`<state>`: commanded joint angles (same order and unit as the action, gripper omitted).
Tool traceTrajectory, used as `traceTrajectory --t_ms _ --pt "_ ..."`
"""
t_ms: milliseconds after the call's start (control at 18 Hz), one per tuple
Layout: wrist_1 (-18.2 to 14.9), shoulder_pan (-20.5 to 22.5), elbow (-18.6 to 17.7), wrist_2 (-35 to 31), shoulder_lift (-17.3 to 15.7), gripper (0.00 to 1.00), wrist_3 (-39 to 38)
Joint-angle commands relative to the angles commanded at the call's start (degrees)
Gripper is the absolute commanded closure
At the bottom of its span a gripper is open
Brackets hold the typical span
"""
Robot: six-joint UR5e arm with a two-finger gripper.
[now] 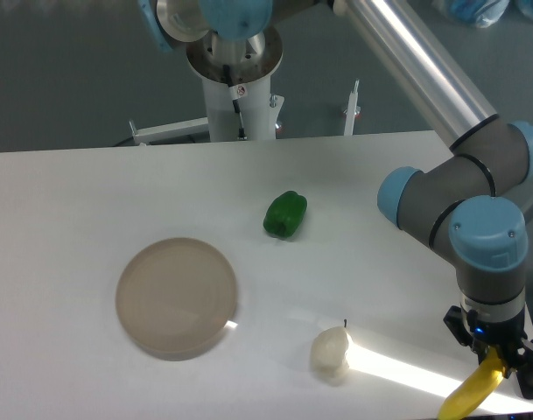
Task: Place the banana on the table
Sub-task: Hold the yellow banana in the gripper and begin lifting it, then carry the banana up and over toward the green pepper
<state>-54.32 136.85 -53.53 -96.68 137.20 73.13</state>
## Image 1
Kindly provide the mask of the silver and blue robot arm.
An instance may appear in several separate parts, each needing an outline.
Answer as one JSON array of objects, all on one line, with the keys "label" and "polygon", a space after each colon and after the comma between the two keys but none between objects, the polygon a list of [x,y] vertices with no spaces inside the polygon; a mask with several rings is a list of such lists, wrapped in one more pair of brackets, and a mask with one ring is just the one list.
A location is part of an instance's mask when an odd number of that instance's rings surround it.
[{"label": "silver and blue robot arm", "polygon": [[[142,1],[157,45],[186,47],[204,85],[214,141],[272,140],[270,93],[283,47],[277,22],[309,1]],[[381,213],[456,270],[459,306],[445,315],[455,339],[479,356],[496,351],[533,388],[533,340],[523,330],[529,243],[522,212],[504,195],[533,175],[533,126],[503,122],[404,1],[332,1],[393,73],[452,152],[432,171],[393,171]]]}]

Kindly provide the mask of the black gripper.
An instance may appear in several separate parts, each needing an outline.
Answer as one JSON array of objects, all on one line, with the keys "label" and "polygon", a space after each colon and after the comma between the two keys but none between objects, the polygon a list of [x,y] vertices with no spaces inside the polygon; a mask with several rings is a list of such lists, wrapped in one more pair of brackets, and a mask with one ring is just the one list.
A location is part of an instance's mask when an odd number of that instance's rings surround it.
[{"label": "black gripper", "polygon": [[486,320],[482,311],[451,306],[443,321],[452,336],[463,347],[471,347],[480,365],[487,357],[490,346],[504,353],[509,372],[523,372],[533,378],[533,339],[527,339],[524,329],[524,311],[513,318],[493,322]]}]

